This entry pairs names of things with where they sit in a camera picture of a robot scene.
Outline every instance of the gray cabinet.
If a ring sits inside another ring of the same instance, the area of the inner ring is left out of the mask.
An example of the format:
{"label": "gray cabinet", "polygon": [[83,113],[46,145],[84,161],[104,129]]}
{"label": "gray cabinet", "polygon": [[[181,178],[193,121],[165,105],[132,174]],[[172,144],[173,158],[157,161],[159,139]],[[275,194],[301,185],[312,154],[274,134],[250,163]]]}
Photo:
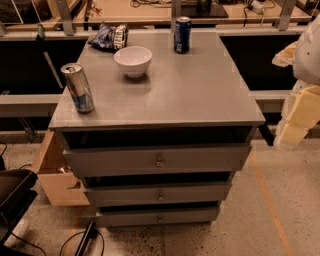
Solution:
{"label": "gray cabinet", "polygon": [[179,55],[171,33],[130,35],[129,46],[153,53],[138,80],[121,74],[111,53],[86,46],[80,56],[96,108],[78,114],[65,90],[50,129],[100,225],[211,222],[250,153],[262,113],[220,38],[191,37],[191,51]]}

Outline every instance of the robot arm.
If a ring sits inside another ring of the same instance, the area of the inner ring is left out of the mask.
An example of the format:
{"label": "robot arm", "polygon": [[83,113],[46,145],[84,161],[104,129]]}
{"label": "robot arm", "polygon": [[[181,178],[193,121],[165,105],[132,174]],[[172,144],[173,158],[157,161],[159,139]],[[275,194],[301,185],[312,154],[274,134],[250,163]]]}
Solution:
{"label": "robot arm", "polygon": [[294,76],[320,85],[320,15],[299,37],[293,60]]}
{"label": "robot arm", "polygon": [[280,64],[292,64],[294,76],[298,79],[284,102],[274,143],[276,147],[287,148],[298,145],[320,120],[320,15],[296,44],[279,55],[273,63],[285,60]]}

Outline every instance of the can lid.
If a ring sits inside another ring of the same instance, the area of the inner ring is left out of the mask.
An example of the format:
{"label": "can lid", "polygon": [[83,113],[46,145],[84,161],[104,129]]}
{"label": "can lid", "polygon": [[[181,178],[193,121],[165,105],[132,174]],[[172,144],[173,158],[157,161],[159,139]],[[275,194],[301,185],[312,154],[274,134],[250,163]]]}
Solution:
{"label": "can lid", "polygon": [[68,63],[62,66],[61,72],[67,76],[67,75],[78,73],[81,69],[82,67],[77,63]]}

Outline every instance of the crumpled wrapper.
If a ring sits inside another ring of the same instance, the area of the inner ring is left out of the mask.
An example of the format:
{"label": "crumpled wrapper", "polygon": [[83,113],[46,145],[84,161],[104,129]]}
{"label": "crumpled wrapper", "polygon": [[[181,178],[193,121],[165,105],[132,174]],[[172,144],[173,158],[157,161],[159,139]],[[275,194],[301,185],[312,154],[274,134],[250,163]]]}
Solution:
{"label": "crumpled wrapper", "polygon": [[121,24],[115,29],[102,22],[96,36],[88,43],[97,49],[120,50],[127,45],[128,24]]}

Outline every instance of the white bowl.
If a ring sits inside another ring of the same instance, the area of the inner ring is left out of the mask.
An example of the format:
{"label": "white bowl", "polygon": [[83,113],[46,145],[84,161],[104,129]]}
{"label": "white bowl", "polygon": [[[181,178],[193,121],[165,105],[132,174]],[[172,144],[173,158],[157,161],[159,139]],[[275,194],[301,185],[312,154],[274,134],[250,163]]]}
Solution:
{"label": "white bowl", "polygon": [[129,77],[142,76],[148,69],[151,58],[151,51],[140,46],[123,48],[114,55],[114,60],[120,70]]}

